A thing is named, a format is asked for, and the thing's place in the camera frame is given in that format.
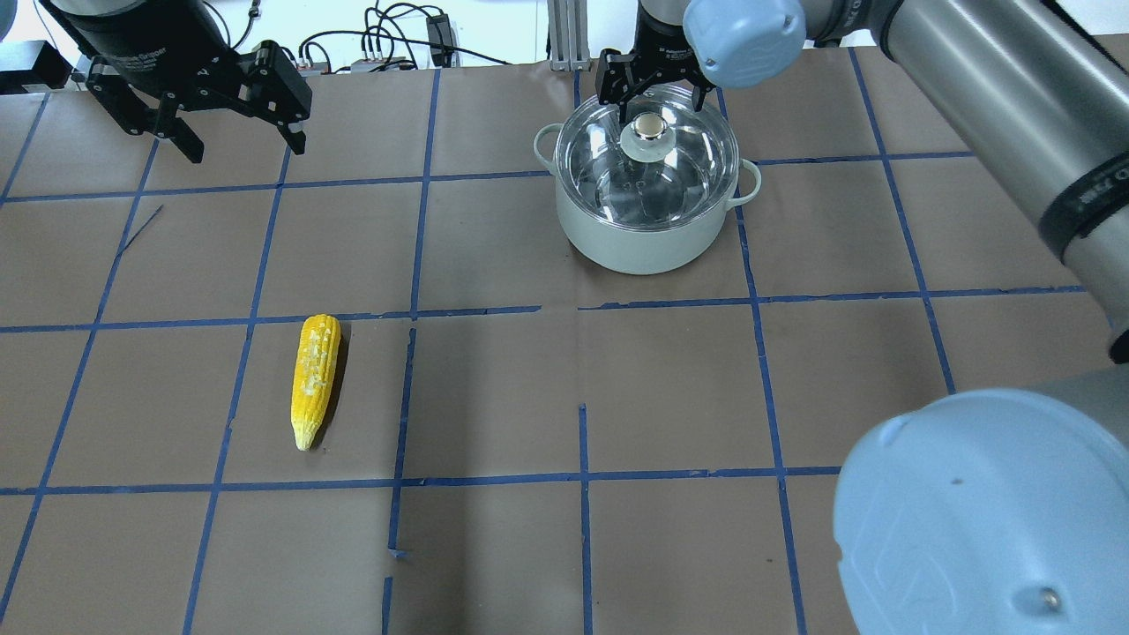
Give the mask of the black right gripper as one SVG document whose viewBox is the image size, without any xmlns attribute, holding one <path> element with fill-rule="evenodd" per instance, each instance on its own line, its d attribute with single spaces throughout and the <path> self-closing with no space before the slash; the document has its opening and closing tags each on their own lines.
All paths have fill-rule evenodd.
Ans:
<svg viewBox="0 0 1129 635">
<path fill-rule="evenodd" d="M 716 86 L 706 80 L 688 42 L 683 16 L 688 1 L 639 1 L 632 53 L 602 49 L 596 67 L 596 96 L 601 105 L 614 104 L 618 124 L 625 127 L 630 101 L 653 85 L 688 82 L 691 105 L 701 112 Z"/>
</svg>

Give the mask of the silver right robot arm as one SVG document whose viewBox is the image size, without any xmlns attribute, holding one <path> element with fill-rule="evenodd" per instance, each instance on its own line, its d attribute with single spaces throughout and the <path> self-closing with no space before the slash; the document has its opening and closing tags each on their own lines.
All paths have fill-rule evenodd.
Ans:
<svg viewBox="0 0 1129 635">
<path fill-rule="evenodd" d="M 872 426 L 1104 369 L 1105 325 L 878 49 L 719 97 L 765 185 L 693 264 L 577 258 L 586 628 L 855 634 L 834 495 Z"/>
</svg>

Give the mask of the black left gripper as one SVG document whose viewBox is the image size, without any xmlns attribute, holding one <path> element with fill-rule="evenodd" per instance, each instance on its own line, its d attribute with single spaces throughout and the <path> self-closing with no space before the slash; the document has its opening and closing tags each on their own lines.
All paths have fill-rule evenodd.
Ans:
<svg viewBox="0 0 1129 635">
<path fill-rule="evenodd" d="M 277 41 L 229 44 L 202 1 L 44 1 L 90 60 L 86 87 L 119 127 L 154 134 L 190 162 L 203 141 L 180 112 L 226 108 L 274 125 L 303 155 L 313 89 Z"/>
</svg>

